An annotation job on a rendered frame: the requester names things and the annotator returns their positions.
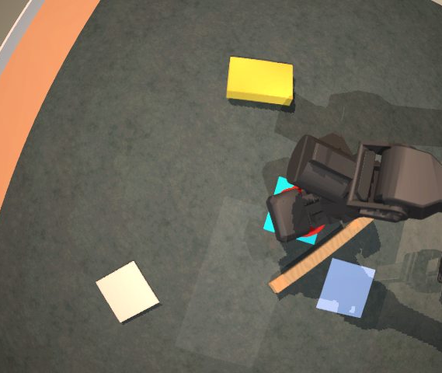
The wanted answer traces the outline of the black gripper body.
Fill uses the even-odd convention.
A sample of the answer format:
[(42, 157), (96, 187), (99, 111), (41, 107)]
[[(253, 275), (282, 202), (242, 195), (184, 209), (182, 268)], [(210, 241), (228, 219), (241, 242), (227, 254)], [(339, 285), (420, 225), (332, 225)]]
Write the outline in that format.
[(358, 218), (346, 211), (342, 201), (335, 204), (312, 193), (302, 197), (297, 188), (269, 196), (266, 206), (274, 233), (280, 242), (289, 242), (310, 234), (307, 214), (311, 223), (317, 225), (325, 221), (329, 221), (329, 225), (339, 221), (347, 223)]

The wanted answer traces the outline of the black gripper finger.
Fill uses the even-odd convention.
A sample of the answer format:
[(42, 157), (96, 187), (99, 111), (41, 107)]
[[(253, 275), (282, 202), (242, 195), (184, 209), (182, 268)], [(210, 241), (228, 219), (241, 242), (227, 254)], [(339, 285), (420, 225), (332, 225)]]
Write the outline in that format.
[[(302, 190), (302, 189), (301, 189), (301, 196), (302, 196), (302, 197), (303, 197), (303, 196), (306, 196), (306, 195), (309, 195), (309, 194), (311, 194), (311, 193), (309, 193), (308, 191), (305, 191), (305, 190)], [(311, 223), (311, 219), (310, 219), (310, 217), (309, 217), (308, 214), (307, 214), (307, 216), (308, 216), (308, 222), (309, 222), (309, 225), (310, 225), (312, 228), (317, 228), (317, 227), (320, 227), (320, 226), (323, 226), (323, 225), (326, 225), (326, 224), (329, 223), (329, 221), (325, 221), (325, 222), (323, 222), (323, 223), (317, 225), (316, 223)]]

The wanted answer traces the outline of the white flat rectangular card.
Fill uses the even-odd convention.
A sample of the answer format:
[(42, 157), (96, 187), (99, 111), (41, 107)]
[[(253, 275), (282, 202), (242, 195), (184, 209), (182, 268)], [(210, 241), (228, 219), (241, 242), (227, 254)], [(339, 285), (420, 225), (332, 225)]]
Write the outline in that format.
[(96, 283), (120, 322), (159, 303), (134, 261)]

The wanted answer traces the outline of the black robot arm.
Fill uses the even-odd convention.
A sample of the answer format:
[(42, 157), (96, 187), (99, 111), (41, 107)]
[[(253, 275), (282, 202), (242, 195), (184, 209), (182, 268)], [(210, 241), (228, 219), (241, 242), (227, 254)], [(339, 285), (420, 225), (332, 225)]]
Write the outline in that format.
[[(377, 155), (381, 164), (374, 166)], [(291, 154), (287, 182), (337, 204), (353, 217), (388, 222), (442, 213), (442, 164), (405, 143), (360, 140), (357, 154), (338, 132), (305, 134)]]

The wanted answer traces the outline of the yellow rectangular block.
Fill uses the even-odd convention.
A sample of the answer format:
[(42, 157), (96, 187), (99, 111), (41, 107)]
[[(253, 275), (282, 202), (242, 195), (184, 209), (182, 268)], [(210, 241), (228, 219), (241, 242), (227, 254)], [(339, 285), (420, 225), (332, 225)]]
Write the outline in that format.
[(227, 98), (290, 106), (292, 72), (289, 64), (231, 57)]

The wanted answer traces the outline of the orange flat bar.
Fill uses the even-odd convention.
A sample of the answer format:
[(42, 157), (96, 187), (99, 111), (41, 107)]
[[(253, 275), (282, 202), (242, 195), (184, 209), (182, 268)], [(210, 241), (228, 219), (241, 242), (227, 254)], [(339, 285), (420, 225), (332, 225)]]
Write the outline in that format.
[(274, 290), (274, 293), (281, 292), (285, 287), (294, 283), (298, 278), (320, 264), (326, 257), (330, 256), (340, 246), (353, 238), (362, 228), (370, 224), (373, 218), (357, 218), (348, 224), (343, 230), (335, 234), (322, 246), (318, 247), (313, 253), (309, 254), (299, 263), (292, 266), (290, 269), (281, 274), (278, 278), (272, 280), (269, 286)]

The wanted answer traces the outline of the red cup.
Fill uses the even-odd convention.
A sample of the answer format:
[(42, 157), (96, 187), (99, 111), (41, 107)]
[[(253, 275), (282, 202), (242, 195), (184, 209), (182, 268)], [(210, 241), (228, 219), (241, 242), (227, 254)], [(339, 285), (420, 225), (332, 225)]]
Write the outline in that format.
[[(299, 191), (300, 194), (301, 194), (301, 188), (298, 188), (298, 187), (296, 187), (296, 186), (293, 186), (293, 187), (291, 187), (291, 188), (287, 188), (287, 189), (281, 191), (281, 193), (284, 192), (284, 191), (287, 191), (287, 190), (294, 189), (294, 188), (297, 188), (298, 191)], [(310, 237), (310, 236), (313, 236), (313, 235), (319, 233), (319, 232), (323, 229), (324, 226), (325, 226), (325, 225), (320, 226), (320, 227), (317, 227), (317, 228), (312, 228), (312, 227), (310, 226), (310, 234), (308, 234), (308, 235), (304, 235), (304, 236), (302, 236), (302, 237)]]

